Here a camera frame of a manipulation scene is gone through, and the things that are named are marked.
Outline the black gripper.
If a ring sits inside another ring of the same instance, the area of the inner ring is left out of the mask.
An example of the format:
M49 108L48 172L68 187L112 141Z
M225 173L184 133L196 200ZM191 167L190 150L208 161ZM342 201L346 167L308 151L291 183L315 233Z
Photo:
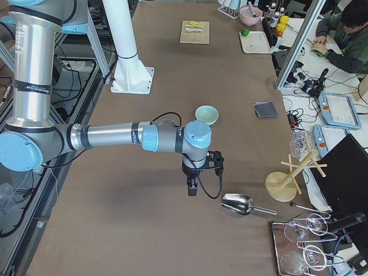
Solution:
M197 177L201 172L208 169L206 163L201 167L197 166L198 163L191 160L187 154L182 154L182 171L187 176L187 193L189 197L195 197L197 195Z

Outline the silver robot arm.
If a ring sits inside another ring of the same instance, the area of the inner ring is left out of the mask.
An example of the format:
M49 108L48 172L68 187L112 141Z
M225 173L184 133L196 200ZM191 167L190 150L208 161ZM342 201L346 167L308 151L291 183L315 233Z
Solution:
M88 31L86 1L10 1L16 23L13 113L1 133L1 164L28 171L62 154L98 146L139 144L153 152L182 155L188 194L201 186L209 168L212 131L202 121L186 126L171 122L130 122L81 126L54 124L49 118L52 67L57 32Z

